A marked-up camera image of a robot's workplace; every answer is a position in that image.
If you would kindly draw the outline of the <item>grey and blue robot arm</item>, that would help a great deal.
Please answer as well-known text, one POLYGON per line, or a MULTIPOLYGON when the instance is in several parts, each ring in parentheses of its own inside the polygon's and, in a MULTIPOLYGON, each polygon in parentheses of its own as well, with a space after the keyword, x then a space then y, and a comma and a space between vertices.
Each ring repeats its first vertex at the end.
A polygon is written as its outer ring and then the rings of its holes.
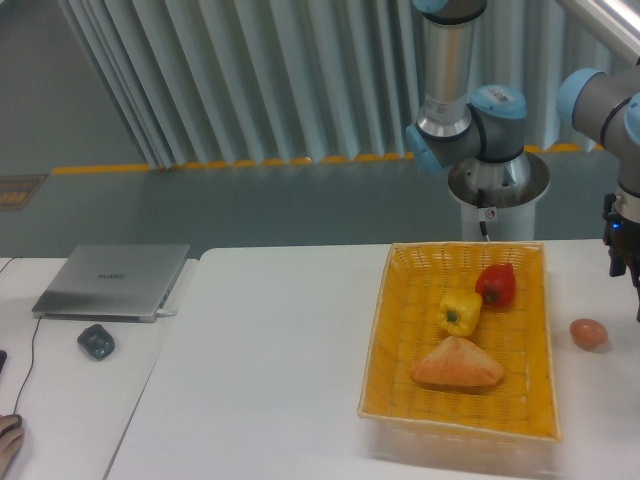
MULTIPOLYGON (((536 202, 546 192, 546 165, 524 150, 526 101, 516 88, 469 91, 472 40, 482 1, 419 1, 427 21, 425 96, 406 141, 417 162, 447 169, 467 240, 529 240, 536 202)), ((604 200, 603 241, 611 276, 639 276, 639 5, 635 1, 567 1, 598 40, 630 67, 607 74, 583 68, 556 98, 560 118, 619 162, 617 187, 604 200)))

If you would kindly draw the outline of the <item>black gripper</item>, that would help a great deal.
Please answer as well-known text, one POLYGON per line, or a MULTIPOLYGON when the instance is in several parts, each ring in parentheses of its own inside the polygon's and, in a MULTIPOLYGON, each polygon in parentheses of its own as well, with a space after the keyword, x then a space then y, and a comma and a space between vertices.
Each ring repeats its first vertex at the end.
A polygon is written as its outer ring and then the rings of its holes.
POLYGON ((623 217, 614 206, 617 197, 608 193, 604 197, 602 218, 605 220, 603 243, 608 247, 610 258, 609 275, 624 276, 630 272, 636 288, 638 309, 636 320, 640 321, 640 263, 639 224, 623 217))

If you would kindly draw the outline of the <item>person's hand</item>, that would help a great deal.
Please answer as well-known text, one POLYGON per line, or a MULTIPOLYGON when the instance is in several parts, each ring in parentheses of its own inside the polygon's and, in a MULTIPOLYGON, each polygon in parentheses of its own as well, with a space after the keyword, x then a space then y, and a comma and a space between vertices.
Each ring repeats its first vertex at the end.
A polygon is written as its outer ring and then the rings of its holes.
POLYGON ((14 422, 11 415, 1 417, 1 477, 4 477, 24 442, 25 430, 23 427, 11 429, 11 424, 14 422))

